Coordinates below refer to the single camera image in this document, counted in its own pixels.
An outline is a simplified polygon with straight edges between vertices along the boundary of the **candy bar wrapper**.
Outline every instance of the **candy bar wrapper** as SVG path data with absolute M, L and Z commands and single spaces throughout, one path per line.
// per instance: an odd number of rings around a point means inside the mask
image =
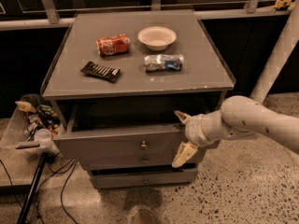
M 86 76 L 99 77 L 111 83 L 114 83 L 121 75 L 121 70 L 103 66 L 101 64 L 88 62 L 80 70 Z
M 182 55 L 150 55 L 145 57 L 146 72 L 154 71 L 180 71 L 184 64 L 184 57 Z

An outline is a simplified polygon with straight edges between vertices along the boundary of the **terrazzo floor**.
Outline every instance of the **terrazzo floor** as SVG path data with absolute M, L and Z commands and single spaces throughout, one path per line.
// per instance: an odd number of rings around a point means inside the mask
M 299 118 L 299 94 L 268 95 L 264 105 Z M 9 119 L 0 120 L 0 136 Z M 37 161 L 28 161 L 14 149 L 0 147 L 0 159 L 13 184 L 30 182 Z M 59 157 L 51 166 L 68 161 Z M 38 210 L 30 210 L 30 223 L 75 223 L 64 212 L 61 192 L 68 177 L 55 176 L 39 191 Z M 51 174 L 48 165 L 42 179 Z M 0 166 L 0 186 L 9 185 Z M 98 191 L 79 164 L 64 190 L 64 206 L 77 223 L 128 223 L 138 210 L 148 210 L 159 224 L 184 223 L 299 223 L 299 155 L 271 139 L 221 141 L 210 149 L 190 185 Z M 17 198 L 22 203 L 25 196 Z M 0 223 L 17 223 L 20 206 L 13 196 L 0 196 Z M 136 220 L 135 223 L 153 223 Z

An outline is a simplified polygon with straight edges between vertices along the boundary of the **snack package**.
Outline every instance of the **snack package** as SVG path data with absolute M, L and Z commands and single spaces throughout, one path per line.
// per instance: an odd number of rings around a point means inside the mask
M 23 96 L 21 101 L 15 102 L 24 118 L 28 121 L 28 127 L 24 134 L 28 137 L 26 141 L 32 141 L 36 132 L 40 129 L 48 129 L 52 135 L 57 135 L 60 127 L 60 120 L 56 112 L 46 102 L 38 98 L 38 95 Z
M 146 72 L 154 71 L 180 71 L 184 64 L 184 57 L 182 55 L 150 55 L 145 57 Z

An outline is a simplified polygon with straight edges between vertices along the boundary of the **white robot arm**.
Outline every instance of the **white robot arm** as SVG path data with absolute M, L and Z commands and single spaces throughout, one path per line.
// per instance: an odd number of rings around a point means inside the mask
M 299 119 L 276 113 L 244 96 L 228 98 L 219 110 L 209 114 L 192 117 L 180 111 L 175 111 L 175 114 L 186 125 L 188 143 L 180 144 L 173 167 L 184 164 L 199 147 L 255 133 L 263 134 L 299 154 Z

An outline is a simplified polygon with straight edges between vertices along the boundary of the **black cable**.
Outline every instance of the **black cable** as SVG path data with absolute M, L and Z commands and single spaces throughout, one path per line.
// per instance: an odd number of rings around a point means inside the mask
M 50 176 L 48 176 L 46 179 L 44 179 L 41 184 L 39 185 L 37 191 L 36 191 L 36 213 L 37 213 L 37 217 L 40 219 L 40 221 L 42 223 L 44 223 L 43 219 L 42 219 L 42 216 L 40 215 L 39 213 L 39 209 L 38 209 L 38 193 L 39 193 L 39 190 L 40 188 L 50 179 L 52 178 L 53 176 L 55 176 L 56 174 L 65 174 L 67 171 L 69 171 L 73 164 L 75 163 L 75 160 L 71 160 L 69 162 L 67 162 L 66 164 L 64 164 L 63 166 L 61 166 L 58 170 L 56 170 L 55 172 L 53 172 Z
M 64 182 L 64 186 L 63 186 L 63 189 L 62 189 L 62 192 L 61 192 L 61 194 L 60 194 L 60 202 L 61 202 L 61 204 L 62 204 L 62 208 L 64 209 L 64 212 L 65 212 L 65 213 L 68 215 L 68 217 L 70 217 L 70 218 L 73 220 L 73 222 L 76 223 L 76 224 L 78 224 L 78 223 L 76 222 L 76 220 L 75 220 L 75 219 L 74 219 L 74 218 L 67 212 L 67 210 L 66 210 L 65 207 L 64 207 L 63 195 L 64 195 L 64 189 L 65 189 L 66 183 L 67 183 L 67 181 L 69 180 L 69 178 L 71 177 L 71 175 L 74 173 L 74 170 L 75 170 L 75 168 L 76 168 L 77 163 L 78 163 L 78 161 L 75 161 L 75 162 L 73 163 L 73 169 L 72 169 L 71 173 L 68 175 L 67 179 L 65 180 L 65 182 Z
M 12 184 L 12 181 L 11 181 L 11 177 L 10 177 L 10 175 L 9 175 L 9 172 L 8 172 L 8 170 L 7 170 L 7 167 L 4 165 L 4 163 L 2 162 L 1 159 L 0 159 L 0 162 L 1 162 L 1 164 L 2 164 L 2 166 L 3 166 L 3 168 L 4 168 L 4 170 L 5 170 L 5 172 L 6 172 L 6 174 L 7 174 L 7 177 L 8 177 L 9 182 L 10 182 L 10 186 L 13 187 L 13 184 Z M 16 196 L 16 195 L 13 195 L 13 196 L 14 196 L 16 202 L 19 204 L 20 208 L 22 208 L 21 203 L 20 203 L 20 201 L 18 200 L 17 196 Z

